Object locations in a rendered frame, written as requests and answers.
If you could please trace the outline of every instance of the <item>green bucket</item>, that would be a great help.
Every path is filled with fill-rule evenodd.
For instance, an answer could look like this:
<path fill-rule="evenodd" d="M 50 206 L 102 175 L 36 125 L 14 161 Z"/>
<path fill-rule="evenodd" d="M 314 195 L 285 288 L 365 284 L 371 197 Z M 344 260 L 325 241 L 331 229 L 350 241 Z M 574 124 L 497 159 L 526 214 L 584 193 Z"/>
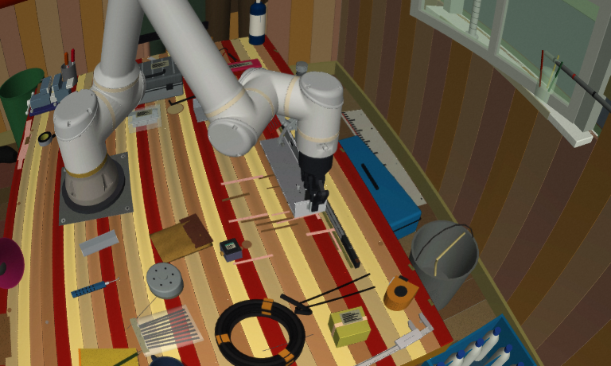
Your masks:
<path fill-rule="evenodd" d="M 25 115 L 28 110 L 28 99 L 43 78 L 45 78 L 44 70 L 31 68 L 10 77 L 0 86 L 0 100 L 4 106 L 4 112 L 9 120 L 17 147 L 21 145 L 25 120 L 28 118 Z"/>

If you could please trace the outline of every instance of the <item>wooden wall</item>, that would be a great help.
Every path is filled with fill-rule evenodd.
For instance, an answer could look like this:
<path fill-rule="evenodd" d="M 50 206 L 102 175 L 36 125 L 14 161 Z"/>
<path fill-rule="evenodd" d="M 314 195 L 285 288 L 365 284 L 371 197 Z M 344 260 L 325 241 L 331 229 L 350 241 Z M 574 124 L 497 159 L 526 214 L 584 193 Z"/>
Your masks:
<path fill-rule="evenodd" d="M 409 7 L 269 0 L 267 34 L 289 64 L 337 59 L 364 89 L 473 229 L 546 366 L 605 363 L 610 134 L 572 148 L 501 73 Z"/>

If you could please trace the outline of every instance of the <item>blue screwdriver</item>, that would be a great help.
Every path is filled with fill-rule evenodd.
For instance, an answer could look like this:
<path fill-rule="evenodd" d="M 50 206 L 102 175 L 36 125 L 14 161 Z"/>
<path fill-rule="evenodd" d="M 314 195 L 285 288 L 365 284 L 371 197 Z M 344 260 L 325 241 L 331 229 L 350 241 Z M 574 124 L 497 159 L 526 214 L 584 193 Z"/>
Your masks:
<path fill-rule="evenodd" d="M 70 293 L 72 293 L 73 298 L 77 298 L 79 296 L 83 296 L 85 294 L 95 292 L 96 290 L 104 289 L 106 286 L 108 286 L 108 284 L 110 284 L 111 282 L 115 282 L 117 280 L 119 280 L 119 278 L 117 278 L 116 280 L 109 281 L 109 282 L 104 282 L 104 281 L 97 282 L 96 284 L 86 286 L 84 288 L 80 288 Z"/>

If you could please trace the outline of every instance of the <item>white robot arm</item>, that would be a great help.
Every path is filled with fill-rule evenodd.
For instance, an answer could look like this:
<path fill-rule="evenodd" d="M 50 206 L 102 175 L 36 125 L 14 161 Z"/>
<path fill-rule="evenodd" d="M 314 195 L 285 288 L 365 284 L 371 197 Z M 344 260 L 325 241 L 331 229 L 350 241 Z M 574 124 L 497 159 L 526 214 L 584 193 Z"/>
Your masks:
<path fill-rule="evenodd" d="M 108 0 L 93 86 L 66 97 L 53 117 L 69 199 L 94 208 L 122 187 L 105 141 L 144 94 L 144 75 L 135 62 L 143 13 L 203 107 L 208 138 L 219 152 L 245 155 L 275 115 L 298 121 L 299 165 L 316 211 L 325 202 L 322 187 L 337 149 L 341 83 L 320 72 L 298 77 L 261 68 L 247 70 L 238 81 L 188 0 Z"/>

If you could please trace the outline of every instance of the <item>striped tablecloth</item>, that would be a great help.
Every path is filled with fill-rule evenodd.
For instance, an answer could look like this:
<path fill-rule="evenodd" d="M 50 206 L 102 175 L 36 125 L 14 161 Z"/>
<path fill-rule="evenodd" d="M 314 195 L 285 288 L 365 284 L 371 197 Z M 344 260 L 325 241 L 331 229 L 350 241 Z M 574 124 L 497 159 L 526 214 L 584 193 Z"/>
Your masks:
<path fill-rule="evenodd" d="M 264 68 L 290 73 L 269 41 L 254 47 L 245 38 L 217 46 L 225 47 L 240 60 L 258 58 Z M 90 87 L 91 81 L 92 73 L 81 76 L 77 90 Z M 178 99 L 192 94 L 185 82 L 185 94 Z M 183 275 L 183 292 L 173 300 L 155 300 L 145 314 L 187 305 L 198 329 L 207 337 L 167 352 L 167 356 L 188 366 L 229 365 L 214 341 L 216 319 L 229 306 L 252 298 L 272 298 L 287 305 L 280 294 L 301 301 L 367 273 L 371 274 L 368 278 L 326 297 L 337 298 L 370 286 L 376 286 L 375 290 L 313 308 L 311 316 L 300 316 L 309 337 L 296 364 L 352 366 L 393 346 L 396 338 L 410 331 L 408 319 L 423 329 L 418 321 L 421 312 L 433 325 L 433 333 L 378 365 L 402 365 L 452 341 L 424 288 L 404 311 L 384 307 L 382 298 L 391 278 L 403 274 L 412 282 L 419 284 L 419 280 L 342 150 L 335 155 L 326 184 L 329 201 L 363 264 L 356 270 L 346 263 L 328 234 L 306 235 L 329 228 L 315 216 L 262 226 L 256 224 L 268 220 L 230 222 L 264 213 L 277 214 L 274 220 L 290 218 L 289 207 L 280 188 L 274 188 L 277 183 L 273 177 L 221 185 L 271 174 L 261 146 L 256 145 L 241 158 L 225 157 L 206 139 L 206 123 L 197 123 L 192 112 L 170 115 L 166 112 L 167 101 L 159 103 L 161 128 L 131 134 L 125 121 L 107 140 L 109 154 L 129 153 L 134 212 L 63 227 L 57 224 L 63 167 L 57 142 L 46 147 L 34 144 L 39 134 L 53 131 L 53 113 L 33 118 L 32 144 L 22 169 L 15 172 L 4 232 L 21 246 L 25 256 L 22 281 L 11 290 L 0 290 L 0 314 L 8 312 L 10 318 L 12 356 L 6 359 L 7 366 L 78 364 L 80 348 L 137 348 L 133 330 L 125 328 L 130 318 L 154 300 L 146 287 L 145 274 L 161 259 L 150 235 L 194 213 L 215 243 L 233 237 L 243 247 L 244 240 L 250 242 L 243 259 L 273 257 L 236 266 L 224 260 L 215 244 L 214 249 L 173 262 Z M 193 101 L 188 105 L 192 111 Z M 278 120 L 274 122 L 262 138 L 278 136 Z M 249 195 L 223 201 L 245 193 Z M 290 228 L 262 232 L 272 225 L 295 223 Z M 79 243 L 109 230 L 115 230 L 119 244 L 84 258 Z M 103 291 L 80 298 L 70 295 L 72 290 L 118 277 L 120 281 Z M 327 325 L 329 315 L 357 306 L 364 307 L 372 332 L 365 342 L 336 348 Z M 240 351 L 257 357 L 277 354 L 287 341 L 284 328 L 264 318 L 242 321 L 232 333 L 232 342 Z M 143 355 L 139 362 L 148 364 Z"/>

